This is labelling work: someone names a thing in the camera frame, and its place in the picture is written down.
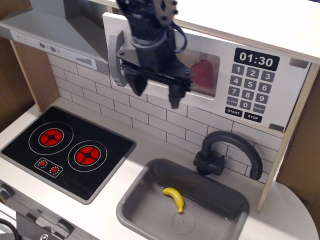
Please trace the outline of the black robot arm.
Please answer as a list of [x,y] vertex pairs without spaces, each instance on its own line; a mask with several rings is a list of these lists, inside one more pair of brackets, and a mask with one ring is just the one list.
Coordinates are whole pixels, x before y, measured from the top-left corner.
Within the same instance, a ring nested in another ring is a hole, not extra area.
[[178,14],[177,4],[175,0],[117,1],[128,20],[134,47],[116,54],[122,61],[125,79],[138,96],[148,80],[168,85],[172,109],[179,107],[180,100],[193,87],[193,71],[177,58],[187,46],[176,48],[175,32],[185,34],[173,21]]

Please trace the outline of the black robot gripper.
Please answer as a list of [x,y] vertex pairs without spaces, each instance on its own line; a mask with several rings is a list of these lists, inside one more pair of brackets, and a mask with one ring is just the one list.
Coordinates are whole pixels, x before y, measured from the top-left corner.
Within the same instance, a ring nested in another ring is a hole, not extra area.
[[192,70],[176,56],[174,32],[164,32],[155,41],[132,37],[134,49],[117,52],[126,81],[137,96],[144,92],[148,79],[169,86],[169,102],[178,109],[186,92],[192,90]]

